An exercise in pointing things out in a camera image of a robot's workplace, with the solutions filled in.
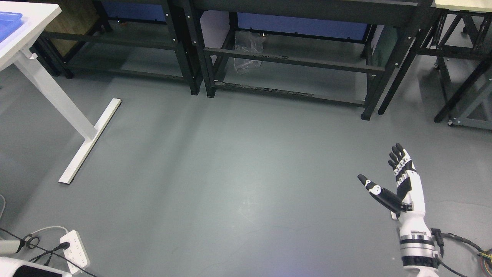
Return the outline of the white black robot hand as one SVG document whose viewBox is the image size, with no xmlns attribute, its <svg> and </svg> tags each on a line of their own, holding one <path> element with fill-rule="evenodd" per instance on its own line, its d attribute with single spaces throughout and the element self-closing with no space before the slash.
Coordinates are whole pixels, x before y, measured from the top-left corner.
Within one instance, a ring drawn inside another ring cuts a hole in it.
<svg viewBox="0 0 492 277">
<path fill-rule="evenodd" d="M 395 176 L 396 193 L 376 184 L 364 175 L 358 179 L 378 203 L 395 214 L 400 223 L 399 234 L 430 235 L 425 224 L 425 198 L 421 177 L 407 150 L 399 143 L 391 148 L 388 164 Z"/>
</svg>

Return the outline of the white robot forearm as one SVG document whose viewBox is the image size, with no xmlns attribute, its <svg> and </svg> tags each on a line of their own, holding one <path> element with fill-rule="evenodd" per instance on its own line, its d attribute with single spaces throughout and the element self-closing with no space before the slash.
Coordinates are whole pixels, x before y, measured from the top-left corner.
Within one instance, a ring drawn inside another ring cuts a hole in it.
<svg viewBox="0 0 492 277">
<path fill-rule="evenodd" d="M 408 277 L 438 277 L 438 254 L 432 231 L 399 233 L 401 263 Z"/>
</svg>

